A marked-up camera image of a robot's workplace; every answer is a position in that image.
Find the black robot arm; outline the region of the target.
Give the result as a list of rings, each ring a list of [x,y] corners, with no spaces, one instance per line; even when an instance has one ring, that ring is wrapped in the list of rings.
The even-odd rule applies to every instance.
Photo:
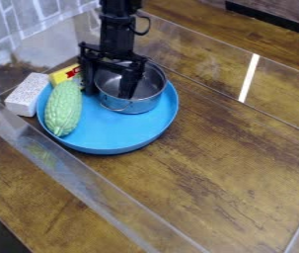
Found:
[[[118,97],[131,99],[143,78],[148,58],[134,52],[135,36],[150,32],[136,31],[136,15],[143,0],[99,0],[102,6],[100,42],[79,44],[78,63],[87,94],[98,90],[96,72],[110,70],[122,75]]]

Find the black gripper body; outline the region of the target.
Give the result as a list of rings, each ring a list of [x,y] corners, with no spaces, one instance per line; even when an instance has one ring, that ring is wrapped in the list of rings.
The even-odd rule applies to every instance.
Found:
[[[107,51],[98,44],[82,42],[79,44],[78,62],[84,74],[95,71],[99,67],[118,73],[122,73],[123,69],[134,69],[136,72],[143,73],[148,58],[131,50],[127,52]]]

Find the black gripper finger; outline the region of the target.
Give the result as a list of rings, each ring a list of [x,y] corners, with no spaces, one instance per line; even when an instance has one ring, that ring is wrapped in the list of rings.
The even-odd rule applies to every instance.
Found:
[[[131,99],[143,78],[143,72],[138,68],[126,68],[122,70],[122,79],[119,86],[119,97],[122,99]]]
[[[84,84],[84,91],[87,95],[92,95],[96,91],[94,83],[94,64],[86,58],[82,59],[82,79]]]

